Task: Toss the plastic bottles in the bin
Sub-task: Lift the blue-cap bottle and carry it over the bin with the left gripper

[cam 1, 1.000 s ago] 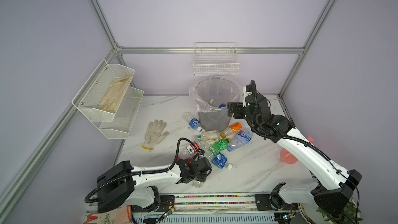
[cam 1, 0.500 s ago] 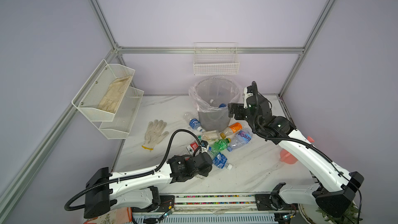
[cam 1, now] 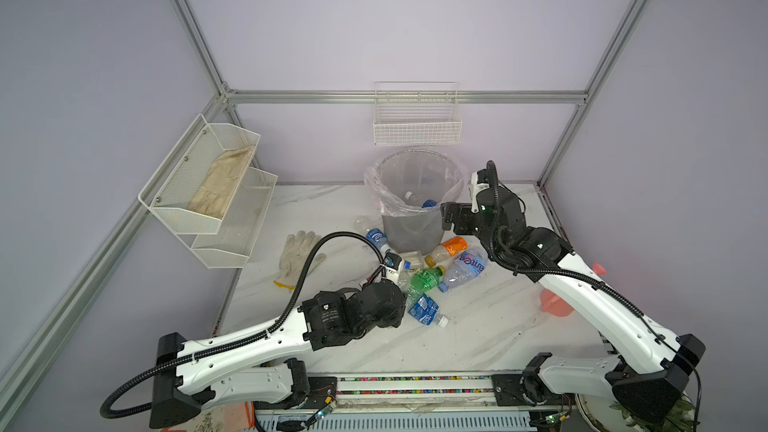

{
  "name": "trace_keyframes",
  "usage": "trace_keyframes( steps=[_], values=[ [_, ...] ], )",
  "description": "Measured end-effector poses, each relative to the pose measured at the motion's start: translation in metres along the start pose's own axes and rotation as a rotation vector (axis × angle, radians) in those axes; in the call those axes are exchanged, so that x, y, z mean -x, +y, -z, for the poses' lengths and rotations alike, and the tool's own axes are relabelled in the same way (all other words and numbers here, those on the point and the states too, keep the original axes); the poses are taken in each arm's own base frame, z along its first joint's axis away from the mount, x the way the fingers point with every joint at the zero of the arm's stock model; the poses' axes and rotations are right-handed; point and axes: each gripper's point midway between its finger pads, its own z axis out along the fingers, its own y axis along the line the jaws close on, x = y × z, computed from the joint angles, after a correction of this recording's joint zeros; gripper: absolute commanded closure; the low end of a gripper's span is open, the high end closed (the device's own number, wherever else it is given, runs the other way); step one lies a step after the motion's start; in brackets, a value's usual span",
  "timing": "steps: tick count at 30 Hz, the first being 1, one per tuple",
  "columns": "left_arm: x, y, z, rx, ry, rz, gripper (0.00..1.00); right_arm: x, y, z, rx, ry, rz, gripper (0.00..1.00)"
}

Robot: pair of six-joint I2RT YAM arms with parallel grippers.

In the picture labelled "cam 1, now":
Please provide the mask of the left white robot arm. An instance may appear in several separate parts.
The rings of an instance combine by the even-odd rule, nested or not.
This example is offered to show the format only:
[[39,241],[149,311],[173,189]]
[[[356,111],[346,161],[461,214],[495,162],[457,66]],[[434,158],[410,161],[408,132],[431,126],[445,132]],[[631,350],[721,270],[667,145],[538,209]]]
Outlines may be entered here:
[[[301,301],[299,295],[320,248],[338,238],[363,242],[377,257],[377,267],[360,288],[321,291]],[[397,328],[405,313],[405,296],[387,277],[393,260],[383,247],[355,232],[321,238],[308,252],[296,287],[282,313],[270,323],[225,336],[186,340],[173,332],[158,341],[155,364],[107,396],[99,413],[120,419],[143,412],[150,426],[163,429],[200,414],[221,399],[219,381],[276,358],[306,350],[343,347],[376,328]]]

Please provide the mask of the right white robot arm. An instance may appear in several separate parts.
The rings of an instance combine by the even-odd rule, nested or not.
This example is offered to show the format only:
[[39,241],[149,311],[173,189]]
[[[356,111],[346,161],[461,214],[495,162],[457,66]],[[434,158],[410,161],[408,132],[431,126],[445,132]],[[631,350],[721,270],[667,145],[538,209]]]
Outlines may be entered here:
[[553,292],[611,346],[600,359],[537,354],[523,370],[523,400],[539,405],[555,395],[611,399],[639,423],[664,426],[683,399],[706,351],[693,334],[678,335],[650,319],[610,287],[555,231],[527,224],[517,194],[502,184],[494,162],[473,174],[470,200],[440,206],[443,227],[472,235],[499,267]]

